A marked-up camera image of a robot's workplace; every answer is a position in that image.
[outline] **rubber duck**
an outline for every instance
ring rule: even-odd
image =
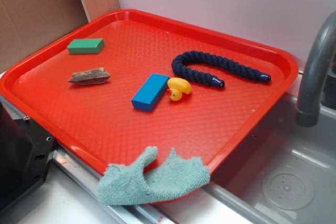
[[[182,98],[182,93],[190,94],[192,88],[188,81],[173,77],[170,78],[167,82],[169,89],[167,89],[167,95],[173,101],[178,101]]]

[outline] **tray rim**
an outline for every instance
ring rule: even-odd
[[[240,51],[241,53],[245,54],[244,50],[246,50],[246,48],[244,47],[248,46],[250,51],[249,53],[253,54],[257,59],[260,59],[258,57],[258,53],[267,51],[269,54],[272,54],[274,58],[272,59],[272,61],[269,62],[275,64],[283,71],[284,81],[280,84],[280,86],[276,89],[276,91],[267,98],[265,103],[258,110],[256,110],[254,115],[251,116],[244,124],[244,126],[248,125],[251,129],[253,129],[253,127],[282,97],[282,95],[287,91],[287,89],[294,83],[299,74],[298,64],[294,59],[294,57],[288,52],[283,51],[281,49],[260,44],[258,42],[254,42],[251,40],[235,37],[232,35],[220,33],[217,31],[209,30],[206,28],[198,27],[195,25],[187,24],[177,20],[146,13],[140,10],[123,9],[107,13],[90,23],[83,25],[82,27],[63,36],[62,38],[56,40],[55,42],[37,51],[36,53],[28,56],[26,59],[13,65],[0,78],[0,93],[14,106],[20,109],[23,113],[29,115],[31,118],[39,122],[45,129],[53,133],[53,131],[56,130],[56,127],[51,125],[48,121],[44,119],[42,115],[40,115],[37,111],[34,111],[33,108],[25,104],[20,98],[18,98],[14,93],[11,92],[11,87],[13,83],[17,80],[17,78],[19,78],[23,74],[27,73],[28,71],[31,71],[42,62],[45,62],[46,60],[58,54],[59,52],[65,50],[73,39],[86,38],[90,34],[94,33],[95,31],[101,29],[102,27],[112,22],[122,20],[125,21],[132,20],[135,22],[139,22],[140,19],[141,19],[140,23],[142,24],[154,26],[160,29],[166,29],[169,32],[176,33],[182,36],[188,36],[193,33],[201,34],[202,36],[197,36],[194,37],[193,39],[197,39],[215,46],[223,47],[223,45],[221,45],[223,43],[223,39],[234,41],[234,43],[236,43],[236,46],[238,46],[238,48],[240,47],[240,50],[242,50]],[[144,19],[145,21],[150,20],[151,23],[147,24],[146,22],[144,22]],[[223,145],[223,147],[220,150],[218,150],[217,154],[210,160],[208,164],[206,164],[211,173],[216,170],[216,168],[224,161],[224,159],[234,150],[234,148],[244,139],[244,137],[247,134],[248,132],[238,131],[226,144]],[[57,136],[58,138],[63,137],[69,138],[69,136],[65,132],[58,132]],[[66,147],[68,148],[70,147],[70,150],[74,151],[73,146],[66,146]],[[80,159],[88,163],[90,166],[92,166],[91,164],[95,164],[95,166],[99,167],[105,166],[106,168],[105,162],[96,157],[96,154],[91,153],[88,149],[76,147],[75,155],[77,155]],[[104,172],[103,169],[96,169],[96,170],[101,174]]]

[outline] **blue block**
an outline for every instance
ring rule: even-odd
[[[153,73],[136,93],[132,104],[136,109],[152,111],[165,94],[169,76]]]

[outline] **cardboard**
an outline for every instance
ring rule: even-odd
[[[0,0],[0,72],[88,22],[81,0]]]

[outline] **stainless steel sink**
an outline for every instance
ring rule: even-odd
[[[228,156],[212,181],[278,223],[335,223],[336,113],[294,122],[286,94]]]

